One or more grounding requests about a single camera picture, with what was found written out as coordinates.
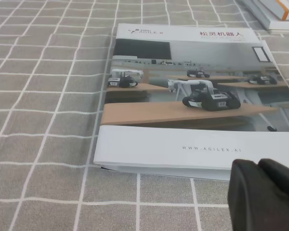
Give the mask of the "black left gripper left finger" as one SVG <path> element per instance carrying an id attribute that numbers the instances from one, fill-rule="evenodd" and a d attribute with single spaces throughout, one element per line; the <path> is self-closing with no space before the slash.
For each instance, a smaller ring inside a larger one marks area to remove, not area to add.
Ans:
<path id="1" fill-rule="evenodd" d="M 233 230 L 289 231 L 289 197 L 258 163 L 233 161 L 227 200 Z"/>

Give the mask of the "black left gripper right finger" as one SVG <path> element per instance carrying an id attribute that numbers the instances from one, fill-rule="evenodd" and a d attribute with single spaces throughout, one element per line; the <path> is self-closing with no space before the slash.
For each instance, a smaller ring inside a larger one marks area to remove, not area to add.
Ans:
<path id="1" fill-rule="evenodd" d="M 289 197 L 289 168 L 272 159 L 261 159 L 258 166 Z"/>

